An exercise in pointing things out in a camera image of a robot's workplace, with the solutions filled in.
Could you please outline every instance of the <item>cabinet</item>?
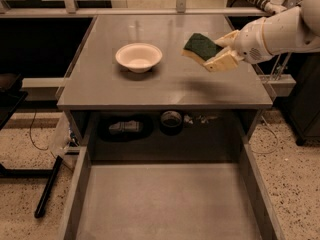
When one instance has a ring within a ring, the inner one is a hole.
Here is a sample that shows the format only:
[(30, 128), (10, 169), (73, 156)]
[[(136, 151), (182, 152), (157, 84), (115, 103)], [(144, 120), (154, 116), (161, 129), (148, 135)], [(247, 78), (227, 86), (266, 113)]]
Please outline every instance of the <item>cabinet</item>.
[(297, 145), (320, 140), (320, 54), (308, 56), (296, 76), (296, 86), (284, 100), (285, 114), (298, 133)]

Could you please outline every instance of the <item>black panel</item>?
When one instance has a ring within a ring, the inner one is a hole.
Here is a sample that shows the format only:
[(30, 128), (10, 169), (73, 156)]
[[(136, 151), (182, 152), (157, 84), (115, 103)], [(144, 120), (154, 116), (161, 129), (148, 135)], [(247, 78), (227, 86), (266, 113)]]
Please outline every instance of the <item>black panel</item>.
[(0, 130), (27, 95), (27, 92), (0, 92)]
[(0, 19), (0, 73), (63, 77), (91, 20)]
[(320, 137), (320, 54), (308, 54), (290, 96), (283, 101), (284, 112), (303, 139)]

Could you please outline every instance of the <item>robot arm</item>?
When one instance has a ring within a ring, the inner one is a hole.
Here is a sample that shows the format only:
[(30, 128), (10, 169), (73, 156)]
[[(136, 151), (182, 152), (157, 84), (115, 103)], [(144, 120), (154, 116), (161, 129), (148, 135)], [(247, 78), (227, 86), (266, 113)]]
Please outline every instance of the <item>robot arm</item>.
[(240, 31), (233, 31), (215, 40), (215, 43), (232, 51), (230, 54), (234, 60), (251, 64), (287, 52), (318, 52), (320, 0), (303, 0), (301, 7), (296, 6), (269, 18), (262, 17), (250, 22)]

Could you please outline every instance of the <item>speckled terrazzo floor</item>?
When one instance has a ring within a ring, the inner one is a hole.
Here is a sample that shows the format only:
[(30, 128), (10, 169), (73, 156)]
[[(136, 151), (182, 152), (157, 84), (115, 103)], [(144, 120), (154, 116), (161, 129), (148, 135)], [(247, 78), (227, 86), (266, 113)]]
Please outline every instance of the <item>speckled terrazzo floor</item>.
[[(38, 150), (30, 141), (33, 116), (14, 115), (0, 131), (0, 161), (5, 167), (53, 166), (50, 151)], [(36, 115), (31, 133), (38, 147), (48, 147), (60, 116)], [(266, 111), (264, 118), (277, 138), (259, 124), (250, 143), (283, 233), (288, 240), (320, 239), (320, 142), (296, 146), (294, 132), (277, 109)], [(71, 177), (62, 166), (41, 219), (33, 214), (45, 180), (0, 179), (0, 239), (56, 239)]]
[(320, 142), (297, 146), (295, 133), (277, 109), (264, 118), (278, 143), (260, 124), (250, 144), (284, 236), (320, 239)]
[[(47, 149), (61, 113), (40, 113), (32, 126), (36, 146)], [(0, 131), (0, 162), (7, 169), (52, 169), (49, 150), (38, 150), (29, 136), (34, 113), (16, 114)], [(61, 166), (43, 218), (34, 212), (46, 179), (0, 179), (0, 239), (56, 239), (72, 172)]]

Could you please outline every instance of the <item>black cable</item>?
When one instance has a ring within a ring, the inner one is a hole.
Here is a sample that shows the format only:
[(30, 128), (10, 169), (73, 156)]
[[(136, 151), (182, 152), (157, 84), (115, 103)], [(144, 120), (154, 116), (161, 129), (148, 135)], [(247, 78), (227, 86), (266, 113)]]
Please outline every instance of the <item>black cable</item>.
[[(33, 145), (36, 149), (41, 150), (41, 151), (48, 151), (48, 150), (49, 150), (49, 146), (48, 146), (47, 148), (39, 148), (39, 147), (35, 144), (35, 142), (33, 141), (33, 139), (32, 139), (31, 130), (32, 130), (33, 123), (34, 123), (34, 121), (35, 121), (35, 119), (36, 119), (36, 115), (37, 115), (37, 110), (34, 111), (34, 116), (33, 116), (33, 119), (32, 119), (32, 122), (31, 122), (31, 125), (30, 125), (30, 128), (29, 128), (29, 137), (30, 137), (30, 140), (31, 140), (32, 145)], [(51, 154), (51, 156), (52, 156), (54, 159), (57, 159), (57, 157), (56, 157), (51, 151), (50, 151), (50, 154)], [(65, 167), (67, 167), (68, 170), (70, 170), (71, 172), (73, 172), (73, 170), (72, 170), (68, 165), (66, 165), (66, 163), (64, 163), (64, 161), (62, 161), (62, 164), (63, 164)]]
[(30, 137), (30, 140), (31, 140), (32, 145), (33, 145), (36, 149), (41, 150), (41, 151), (47, 151), (47, 150), (49, 149), (49, 146), (46, 147), (46, 148), (39, 148), (39, 147), (35, 144), (35, 142), (33, 141), (33, 139), (32, 139), (31, 131), (32, 131), (33, 123), (34, 123), (34, 121), (35, 121), (35, 119), (36, 119), (36, 115), (37, 115), (37, 110), (34, 111), (34, 116), (33, 116), (33, 119), (32, 119), (32, 122), (31, 122), (31, 125), (30, 125), (30, 128), (29, 128), (29, 137)]
[(234, 5), (237, 1), (241, 1), (241, 0), (233, 0), (233, 1), (231, 2), (231, 4), (229, 5), (229, 7), (233, 7), (233, 5)]

